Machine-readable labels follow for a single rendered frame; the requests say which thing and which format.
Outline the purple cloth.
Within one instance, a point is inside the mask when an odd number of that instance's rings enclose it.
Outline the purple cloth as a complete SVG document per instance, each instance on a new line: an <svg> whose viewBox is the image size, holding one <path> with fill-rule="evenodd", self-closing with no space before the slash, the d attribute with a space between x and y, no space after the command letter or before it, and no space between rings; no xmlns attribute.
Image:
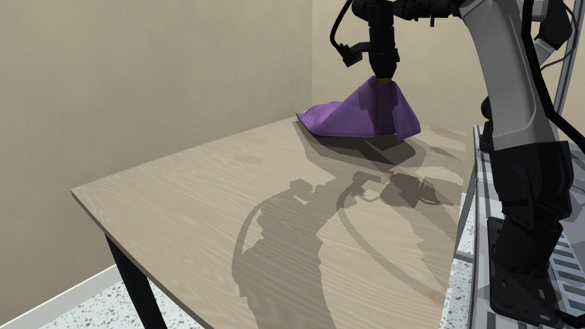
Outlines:
<svg viewBox="0 0 585 329"><path fill-rule="evenodd" d="M378 138L396 133L399 141L421 133L420 123L396 82L381 84L374 75L344 102L313 106L296 115L318 139Z"/></svg>

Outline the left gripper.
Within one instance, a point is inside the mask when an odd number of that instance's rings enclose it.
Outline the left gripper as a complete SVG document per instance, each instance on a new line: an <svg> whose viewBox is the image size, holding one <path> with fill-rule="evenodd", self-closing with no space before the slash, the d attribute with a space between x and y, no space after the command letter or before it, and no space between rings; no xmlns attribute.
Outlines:
<svg viewBox="0 0 585 329"><path fill-rule="evenodd" d="M386 31L375 31L371 27L368 30L370 46L374 49L368 52L369 63L379 83L388 84L397 68L396 63L400 62L398 49L395 48L394 26Z"/></svg>

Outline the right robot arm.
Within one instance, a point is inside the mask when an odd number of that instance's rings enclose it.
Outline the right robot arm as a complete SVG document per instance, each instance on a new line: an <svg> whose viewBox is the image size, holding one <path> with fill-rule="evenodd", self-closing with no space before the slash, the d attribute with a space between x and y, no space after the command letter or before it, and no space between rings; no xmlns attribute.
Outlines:
<svg viewBox="0 0 585 329"><path fill-rule="evenodd" d="M452 14L462 19L461 13L453 10L451 0L432 0L429 13L432 17L448 17ZM541 66L554 50L558 50L569 39L572 35L572 25L563 0L534 0L532 21L540 22L539 34L535 37L533 44ZM489 96L481 103L481 114L489 121L485 122L483 134L480 134L480 151L494 152Z"/></svg>

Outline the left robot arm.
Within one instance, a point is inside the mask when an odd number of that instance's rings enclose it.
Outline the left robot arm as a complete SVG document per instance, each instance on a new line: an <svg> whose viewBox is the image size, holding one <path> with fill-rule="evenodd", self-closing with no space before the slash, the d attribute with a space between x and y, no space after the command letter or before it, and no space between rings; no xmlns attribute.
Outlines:
<svg viewBox="0 0 585 329"><path fill-rule="evenodd" d="M493 119L492 177L506 215L487 219L490 307L500 316L561 329L564 320L548 269L564 230L558 221L572 214L569 143L559 140L549 118L522 28L520 0L451 3L480 59Z"/></svg>

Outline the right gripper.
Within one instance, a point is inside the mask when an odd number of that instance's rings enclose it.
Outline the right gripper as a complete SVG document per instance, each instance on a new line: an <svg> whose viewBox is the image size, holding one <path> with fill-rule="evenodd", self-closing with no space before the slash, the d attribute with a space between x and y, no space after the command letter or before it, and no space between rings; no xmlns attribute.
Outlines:
<svg viewBox="0 0 585 329"><path fill-rule="evenodd" d="M393 2L394 16L411 21L418 21L418 17L430 17L429 6L431 0L396 0Z"/></svg>

